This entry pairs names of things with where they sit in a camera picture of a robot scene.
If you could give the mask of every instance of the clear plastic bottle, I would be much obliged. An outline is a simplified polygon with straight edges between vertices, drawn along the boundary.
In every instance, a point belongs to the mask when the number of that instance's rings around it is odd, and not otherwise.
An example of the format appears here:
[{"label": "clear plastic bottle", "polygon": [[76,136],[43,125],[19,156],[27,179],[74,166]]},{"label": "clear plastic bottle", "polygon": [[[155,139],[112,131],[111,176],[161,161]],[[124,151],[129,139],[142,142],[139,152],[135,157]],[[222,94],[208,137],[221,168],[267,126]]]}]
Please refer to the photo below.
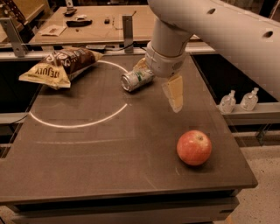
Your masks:
[{"label": "clear plastic bottle", "polygon": [[219,105],[219,109],[223,113],[231,113],[235,108],[236,100],[235,100],[235,91],[231,90],[230,94],[222,97]]},{"label": "clear plastic bottle", "polygon": [[244,110],[251,111],[256,106],[259,98],[257,97],[257,91],[259,90],[258,87],[254,87],[251,93],[247,93],[243,96],[241,100],[240,107]]}]

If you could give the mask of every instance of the brown snack bag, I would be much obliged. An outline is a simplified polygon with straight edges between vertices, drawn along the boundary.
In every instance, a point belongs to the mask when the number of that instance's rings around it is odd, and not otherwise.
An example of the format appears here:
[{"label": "brown snack bag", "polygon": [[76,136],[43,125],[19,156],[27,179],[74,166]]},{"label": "brown snack bag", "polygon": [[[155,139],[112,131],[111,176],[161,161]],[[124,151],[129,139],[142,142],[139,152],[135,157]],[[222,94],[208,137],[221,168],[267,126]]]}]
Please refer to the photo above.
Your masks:
[{"label": "brown snack bag", "polygon": [[45,84],[54,89],[70,88],[71,80],[101,57],[101,53],[86,48],[72,47],[54,51],[20,75],[19,80]]}]

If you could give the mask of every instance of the can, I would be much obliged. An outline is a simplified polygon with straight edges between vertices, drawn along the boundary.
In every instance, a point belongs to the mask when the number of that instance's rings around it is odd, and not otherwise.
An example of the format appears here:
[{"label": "can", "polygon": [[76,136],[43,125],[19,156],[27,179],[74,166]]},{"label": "can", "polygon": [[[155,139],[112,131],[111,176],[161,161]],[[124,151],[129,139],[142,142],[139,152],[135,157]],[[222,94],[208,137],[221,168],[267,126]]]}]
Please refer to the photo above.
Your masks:
[{"label": "can", "polygon": [[151,82],[154,78],[155,75],[150,69],[130,71],[122,75],[122,87],[131,92]]}]

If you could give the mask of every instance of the bottle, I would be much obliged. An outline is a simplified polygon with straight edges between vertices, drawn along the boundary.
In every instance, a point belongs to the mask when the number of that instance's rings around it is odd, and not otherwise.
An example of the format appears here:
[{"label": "bottle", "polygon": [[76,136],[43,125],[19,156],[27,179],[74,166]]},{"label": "bottle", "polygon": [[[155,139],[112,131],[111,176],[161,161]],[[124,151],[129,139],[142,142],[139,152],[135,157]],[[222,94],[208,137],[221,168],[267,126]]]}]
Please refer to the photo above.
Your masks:
[{"label": "bottle", "polygon": [[259,90],[258,87],[254,87],[251,93],[247,93],[243,96],[241,100],[240,107],[244,110],[251,111],[257,104],[259,98],[257,97],[256,93]]},{"label": "bottle", "polygon": [[219,105],[219,109],[223,113],[231,113],[235,108],[236,99],[235,99],[235,91],[231,90],[230,94],[222,97]]}]

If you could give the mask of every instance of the skin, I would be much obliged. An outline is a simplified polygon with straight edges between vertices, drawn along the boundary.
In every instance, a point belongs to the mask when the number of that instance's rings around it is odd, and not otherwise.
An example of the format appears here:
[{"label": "skin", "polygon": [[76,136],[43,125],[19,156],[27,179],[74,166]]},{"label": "skin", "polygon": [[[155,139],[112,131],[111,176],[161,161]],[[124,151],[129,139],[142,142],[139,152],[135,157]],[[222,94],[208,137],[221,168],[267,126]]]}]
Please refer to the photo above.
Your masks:
[{"label": "skin", "polygon": [[212,144],[210,138],[199,130],[187,131],[177,143],[177,153],[188,165],[202,165],[210,157]]}]

